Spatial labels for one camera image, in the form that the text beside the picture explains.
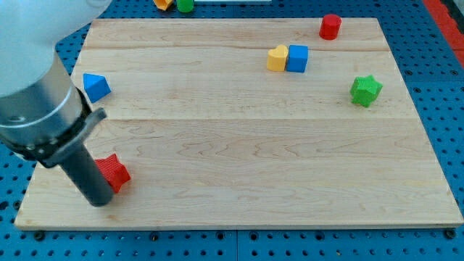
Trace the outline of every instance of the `blue block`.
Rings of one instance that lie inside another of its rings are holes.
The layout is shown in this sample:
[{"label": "blue block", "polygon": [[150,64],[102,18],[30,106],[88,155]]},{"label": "blue block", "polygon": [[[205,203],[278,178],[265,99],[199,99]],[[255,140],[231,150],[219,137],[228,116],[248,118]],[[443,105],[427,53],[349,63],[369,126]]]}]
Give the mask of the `blue block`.
[{"label": "blue block", "polygon": [[290,45],[287,72],[304,73],[308,56],[307,46]]},{"label": "blue block", "polygon": [[95,103],[111,92],[107,79],[104,76],[84,73],[84,90],[91,103]]}]

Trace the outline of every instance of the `wood grain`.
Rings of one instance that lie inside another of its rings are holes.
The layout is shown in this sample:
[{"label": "wood grain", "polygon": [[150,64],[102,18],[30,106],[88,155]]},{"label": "wood grain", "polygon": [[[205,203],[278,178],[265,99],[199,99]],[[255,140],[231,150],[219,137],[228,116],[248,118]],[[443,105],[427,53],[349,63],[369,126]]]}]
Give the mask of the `wood grain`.
[{"label": "wood grain", "polygon": [[[462,215],[374,19],[96,20],[72,79],[101,73],[109,119],[87,146],[133,179],[91,207],[59,168],[36,168],[25,230],[438,228]],[[308,44],[308,71],[265,69]],[[350,103],[355,76],[383,84]]]}]

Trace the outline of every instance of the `toy block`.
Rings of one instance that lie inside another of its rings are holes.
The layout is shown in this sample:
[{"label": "toy block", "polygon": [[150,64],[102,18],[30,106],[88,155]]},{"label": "toy block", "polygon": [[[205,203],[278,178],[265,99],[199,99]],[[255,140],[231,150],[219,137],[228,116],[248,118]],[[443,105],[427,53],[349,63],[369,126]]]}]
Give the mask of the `toy block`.
[{"label": "toy block", "polygon": [[322,39],[334,40],[338,34],[341,25],[341,18],[336,14],[327,14],[322,19],[319,36]]},{"label": "toy block", "polygon": [[352,103],[369,107],[370,103],[377,99],[382,86],[382,83],[376,81],[372,75],[356,77],[349,91],[353,96]]},{"label": "toy block", "polygon": [[287,46],[279,45],[275,49],[268,51],[268,70],[283,72],[289,56]]},{"label": "toy block", "polygon": [[192,12],[194,10],[194,0],[177,0],[179,12]]},{"label": "toy block", "polygon": [[289,60],[287,61],[287,71],[304,73],[308,58],[307,46],[290,45]]},{"label": "toy block", "polygon": [[119,162],[116,154],[106,159],[95,159],[95,163],[115,193],[119,192],[121,186],[131,179],[128,170]]},{"label": "toy block", "polygon": [[104,76],[84,73],[84,90],[91,103],[95,103],[111,92],[107,79]]},{"label": "toy block", "polygon": [[153,2],[158,9],[166,11],[171,6],[171,4],[173,4],[174,0],[153,0]]}]

